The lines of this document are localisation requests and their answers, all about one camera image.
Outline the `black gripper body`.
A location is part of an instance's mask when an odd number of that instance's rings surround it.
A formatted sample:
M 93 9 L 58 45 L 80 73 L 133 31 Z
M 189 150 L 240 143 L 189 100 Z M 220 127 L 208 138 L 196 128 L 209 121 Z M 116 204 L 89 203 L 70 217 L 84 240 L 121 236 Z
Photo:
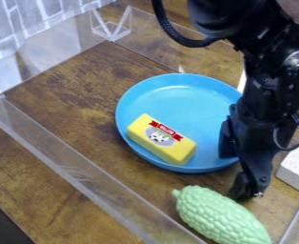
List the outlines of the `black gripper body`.
M 231 105 L 229 120 L 241 172 L 264 183 L 267 189 L 273 157 L 280 151 L 292 151 L 299 147 L 299 114 L 276 122 L 263 121 L 236 104 Z

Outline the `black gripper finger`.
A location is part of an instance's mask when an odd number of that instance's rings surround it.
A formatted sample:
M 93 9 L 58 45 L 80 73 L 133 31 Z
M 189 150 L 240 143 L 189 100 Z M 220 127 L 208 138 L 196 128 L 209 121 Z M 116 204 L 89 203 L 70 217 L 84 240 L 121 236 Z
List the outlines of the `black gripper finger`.
M 231 120 L 221 124 L 219 136 L 219 155 L 221 158 L 237 157 L 235 137 L 232 135 Z
M 265 184 L 252 179 L 244 172 L 236 175 L 232 187 L 229 189 L 229 197 L 233 200 L 249 200 L 255 197 L 263 197 Z

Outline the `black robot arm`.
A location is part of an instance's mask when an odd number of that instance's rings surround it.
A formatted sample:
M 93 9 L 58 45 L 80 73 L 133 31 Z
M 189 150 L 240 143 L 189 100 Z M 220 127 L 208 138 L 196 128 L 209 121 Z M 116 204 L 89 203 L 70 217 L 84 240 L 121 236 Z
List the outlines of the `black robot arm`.
M 188 0 L 188 9 L 200 32 L 244 54 L 245 88 L 221 125 L 219 154 L 243 167 L 231 198 L 249 199 L 269 186 L 275 155 L 295 149 L 299 27 L 276 0 Z

